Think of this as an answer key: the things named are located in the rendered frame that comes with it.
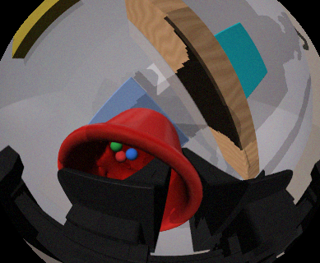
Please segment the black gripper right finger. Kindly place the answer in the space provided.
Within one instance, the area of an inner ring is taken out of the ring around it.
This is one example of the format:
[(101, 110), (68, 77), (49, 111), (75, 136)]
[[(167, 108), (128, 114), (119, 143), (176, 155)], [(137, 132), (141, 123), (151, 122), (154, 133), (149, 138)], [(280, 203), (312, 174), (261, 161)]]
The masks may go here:
[(189, 148), (182, 151), (197, 170), (203, 187), (202, 203), (189, 219), (193, 251), (210, 250), (209, 243), (231, 224), (243, 207), (286, 189), (292, 180), (293, 171), (289, 169), (241, 181)]

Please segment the green marble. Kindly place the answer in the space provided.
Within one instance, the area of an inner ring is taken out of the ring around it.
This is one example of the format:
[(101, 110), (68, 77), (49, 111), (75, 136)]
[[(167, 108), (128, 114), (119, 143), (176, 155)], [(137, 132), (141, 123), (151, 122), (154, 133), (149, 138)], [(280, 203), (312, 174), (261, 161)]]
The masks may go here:
[(121, 148), (123, 148), (123, 145), (114, 144), (114, 142), (111, 142), (110, 148), (111, 148), (111, 150), (114, 151), (114, 152), (119, 152), (119, 151), (121, 150)]

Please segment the blue marble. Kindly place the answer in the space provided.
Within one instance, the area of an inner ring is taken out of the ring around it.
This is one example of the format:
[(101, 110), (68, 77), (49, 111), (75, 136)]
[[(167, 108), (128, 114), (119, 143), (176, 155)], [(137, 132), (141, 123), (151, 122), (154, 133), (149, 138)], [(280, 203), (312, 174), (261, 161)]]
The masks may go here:
[(137, 158), (137, 151), (136, 149), (129, 149), (126, 151), (126, 157), (128, 160), (133, 161)]

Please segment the red marble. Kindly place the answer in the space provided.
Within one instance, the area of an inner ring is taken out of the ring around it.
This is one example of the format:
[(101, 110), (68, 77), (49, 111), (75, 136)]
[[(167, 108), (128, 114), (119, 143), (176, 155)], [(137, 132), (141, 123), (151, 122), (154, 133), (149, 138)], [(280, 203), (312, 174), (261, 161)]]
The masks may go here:
[(120, 164), (122, 164), (124, 161), (127, 160), (126, 152), (124, 152), (124, 151), (117, 152), (116, 159)]

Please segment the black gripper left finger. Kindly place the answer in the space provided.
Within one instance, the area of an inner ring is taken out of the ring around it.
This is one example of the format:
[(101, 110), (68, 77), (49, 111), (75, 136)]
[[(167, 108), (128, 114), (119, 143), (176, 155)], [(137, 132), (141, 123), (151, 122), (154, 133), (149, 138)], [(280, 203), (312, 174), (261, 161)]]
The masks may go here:
[(142, 224), (144, 240), (155, 253), (164, 216), (172, 168), (154, 158), (126, 180), (61, 168), (58, 180), (71, 204)]

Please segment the red cup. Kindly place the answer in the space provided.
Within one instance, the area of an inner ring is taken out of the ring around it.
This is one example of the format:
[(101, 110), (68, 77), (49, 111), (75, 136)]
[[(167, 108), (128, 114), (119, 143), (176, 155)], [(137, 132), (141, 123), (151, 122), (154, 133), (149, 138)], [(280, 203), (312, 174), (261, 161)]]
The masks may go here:
[[(120, 151), (136, 149), (136, 160), (120, 164), (111, 142)], [(154, 158), (172, 168), (169, 195), (160, 231), (177, 228), (196, 214), (202, 203), (202, 181), (183, 155), (179, 134), (169, 119), (149, 108), (130, 108), (107, 122), (81, 126), (61, 144), (58, 168), (74, 168), (105, 178), (126, 180)]]

